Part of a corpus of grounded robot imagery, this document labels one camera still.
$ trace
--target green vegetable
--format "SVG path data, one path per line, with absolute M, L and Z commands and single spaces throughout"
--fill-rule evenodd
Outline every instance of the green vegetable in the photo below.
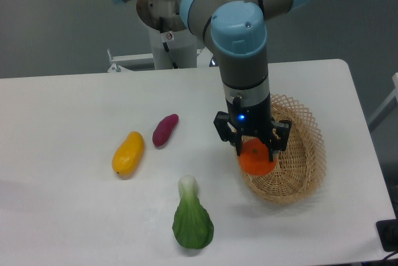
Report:
M 214 226 L 207 210 L 200 204 L 195 177 L 181 177 L 178 190 L 180 204 L 174 214 L 174 236 L 182 247 L 202 249 L 213 240 Z

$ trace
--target white stand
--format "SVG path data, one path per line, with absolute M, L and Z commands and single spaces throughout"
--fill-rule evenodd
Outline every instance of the white stand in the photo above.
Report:
M 368 122 L 369 132 L 372 132 L 385 118 L 397 107 L 398 104 L 398 73 L 396 73 L 392 80 L 395 84 L 395 89 L 387 96 L 387 98 L 380 104 L 380 106 L 371 115 Z

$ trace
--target cable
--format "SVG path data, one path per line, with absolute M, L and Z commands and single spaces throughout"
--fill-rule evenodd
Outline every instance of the cable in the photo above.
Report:
M 391 258 L 393 255 L 396 255 L 396 254 L 398 254 L 398 250 L 396 250 L 395 252 L 392 252 L 391 254 L 385 256 L 385 258 L 382 259 L 381 262 L 387 261 L 388 258 Z

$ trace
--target toy fruit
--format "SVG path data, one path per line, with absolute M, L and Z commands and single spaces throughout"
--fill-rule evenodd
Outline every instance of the toy fruit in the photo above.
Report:
M 269 161 L 268 148 L 258 138 L 250 139 L 243 143 L 239 164 L 242 170 L 250 175 L 267 175 L 272 172 L 277 163 Z
M 130 132 L 113 155 L 113 170 L 120 175 L 132 173 L 141 160 L 144 148 L 145 144 L 142 135 L 136 131 Z

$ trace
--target black cable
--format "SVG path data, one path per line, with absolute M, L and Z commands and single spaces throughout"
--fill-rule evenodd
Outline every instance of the black cable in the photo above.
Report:
M 159 32 L 162 35 L 162 33 L 164 33 L 164 18 L 163 17 L 159 18 L 159 28 L 160 28 Z M 172 64 L 172 66 L 173 66 L 173 69 L 179 69 L 177 63 L 175 62 L 175 60 L 174 60 L 174 58 L 173 58 L 173 56 L 172 56 L 172 54 L 170 52 L 170 49 L 169 49 L 169 46 L 167 45 L 167 42 L 163 42 L 162 44 L 163 44 L 164 50 L 166 51 L 167 55 L 169 56 L 170 62 Z
M 396 255 L 396 254 L 398 254 L 398 250 L 396 250 L 395 252 L 392 252 L 391 254 L 385 256 L 384 259 L 381 260 L 381 262 L 387 261 L 388 258 L 391 258 L 393 255 Z

